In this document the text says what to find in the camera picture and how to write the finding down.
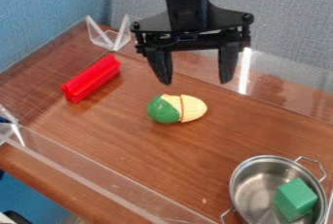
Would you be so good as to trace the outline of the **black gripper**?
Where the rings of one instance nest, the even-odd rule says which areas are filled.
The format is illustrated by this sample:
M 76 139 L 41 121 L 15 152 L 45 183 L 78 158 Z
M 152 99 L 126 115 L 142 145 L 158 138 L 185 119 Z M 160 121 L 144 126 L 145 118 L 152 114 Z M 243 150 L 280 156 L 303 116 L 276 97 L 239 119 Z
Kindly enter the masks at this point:
M 166 0 L 166 11 L 132 25 L 137 52 L 148 55 L 162 84 L 172 84 L 176 51 L 219 49 L 219 77 L 232 81 L 240 49 L 251 46 L 255 15 L 216 6 L 211 0 Z

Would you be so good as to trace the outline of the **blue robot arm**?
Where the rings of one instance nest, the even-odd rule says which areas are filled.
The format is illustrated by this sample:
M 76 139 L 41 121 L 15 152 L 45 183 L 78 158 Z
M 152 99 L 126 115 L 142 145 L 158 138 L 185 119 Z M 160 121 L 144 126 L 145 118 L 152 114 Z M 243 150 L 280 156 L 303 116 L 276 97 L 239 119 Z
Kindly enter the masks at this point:
M 233 79 L 239 54 L 252 44 L 253 22 L 253 14 L 223 9 L 211 0 L 166 0 L 165 12 L 132 24 L 137 53 L 169 85 L 173 52 L 217 50 L 219 77 L 225 84 Z

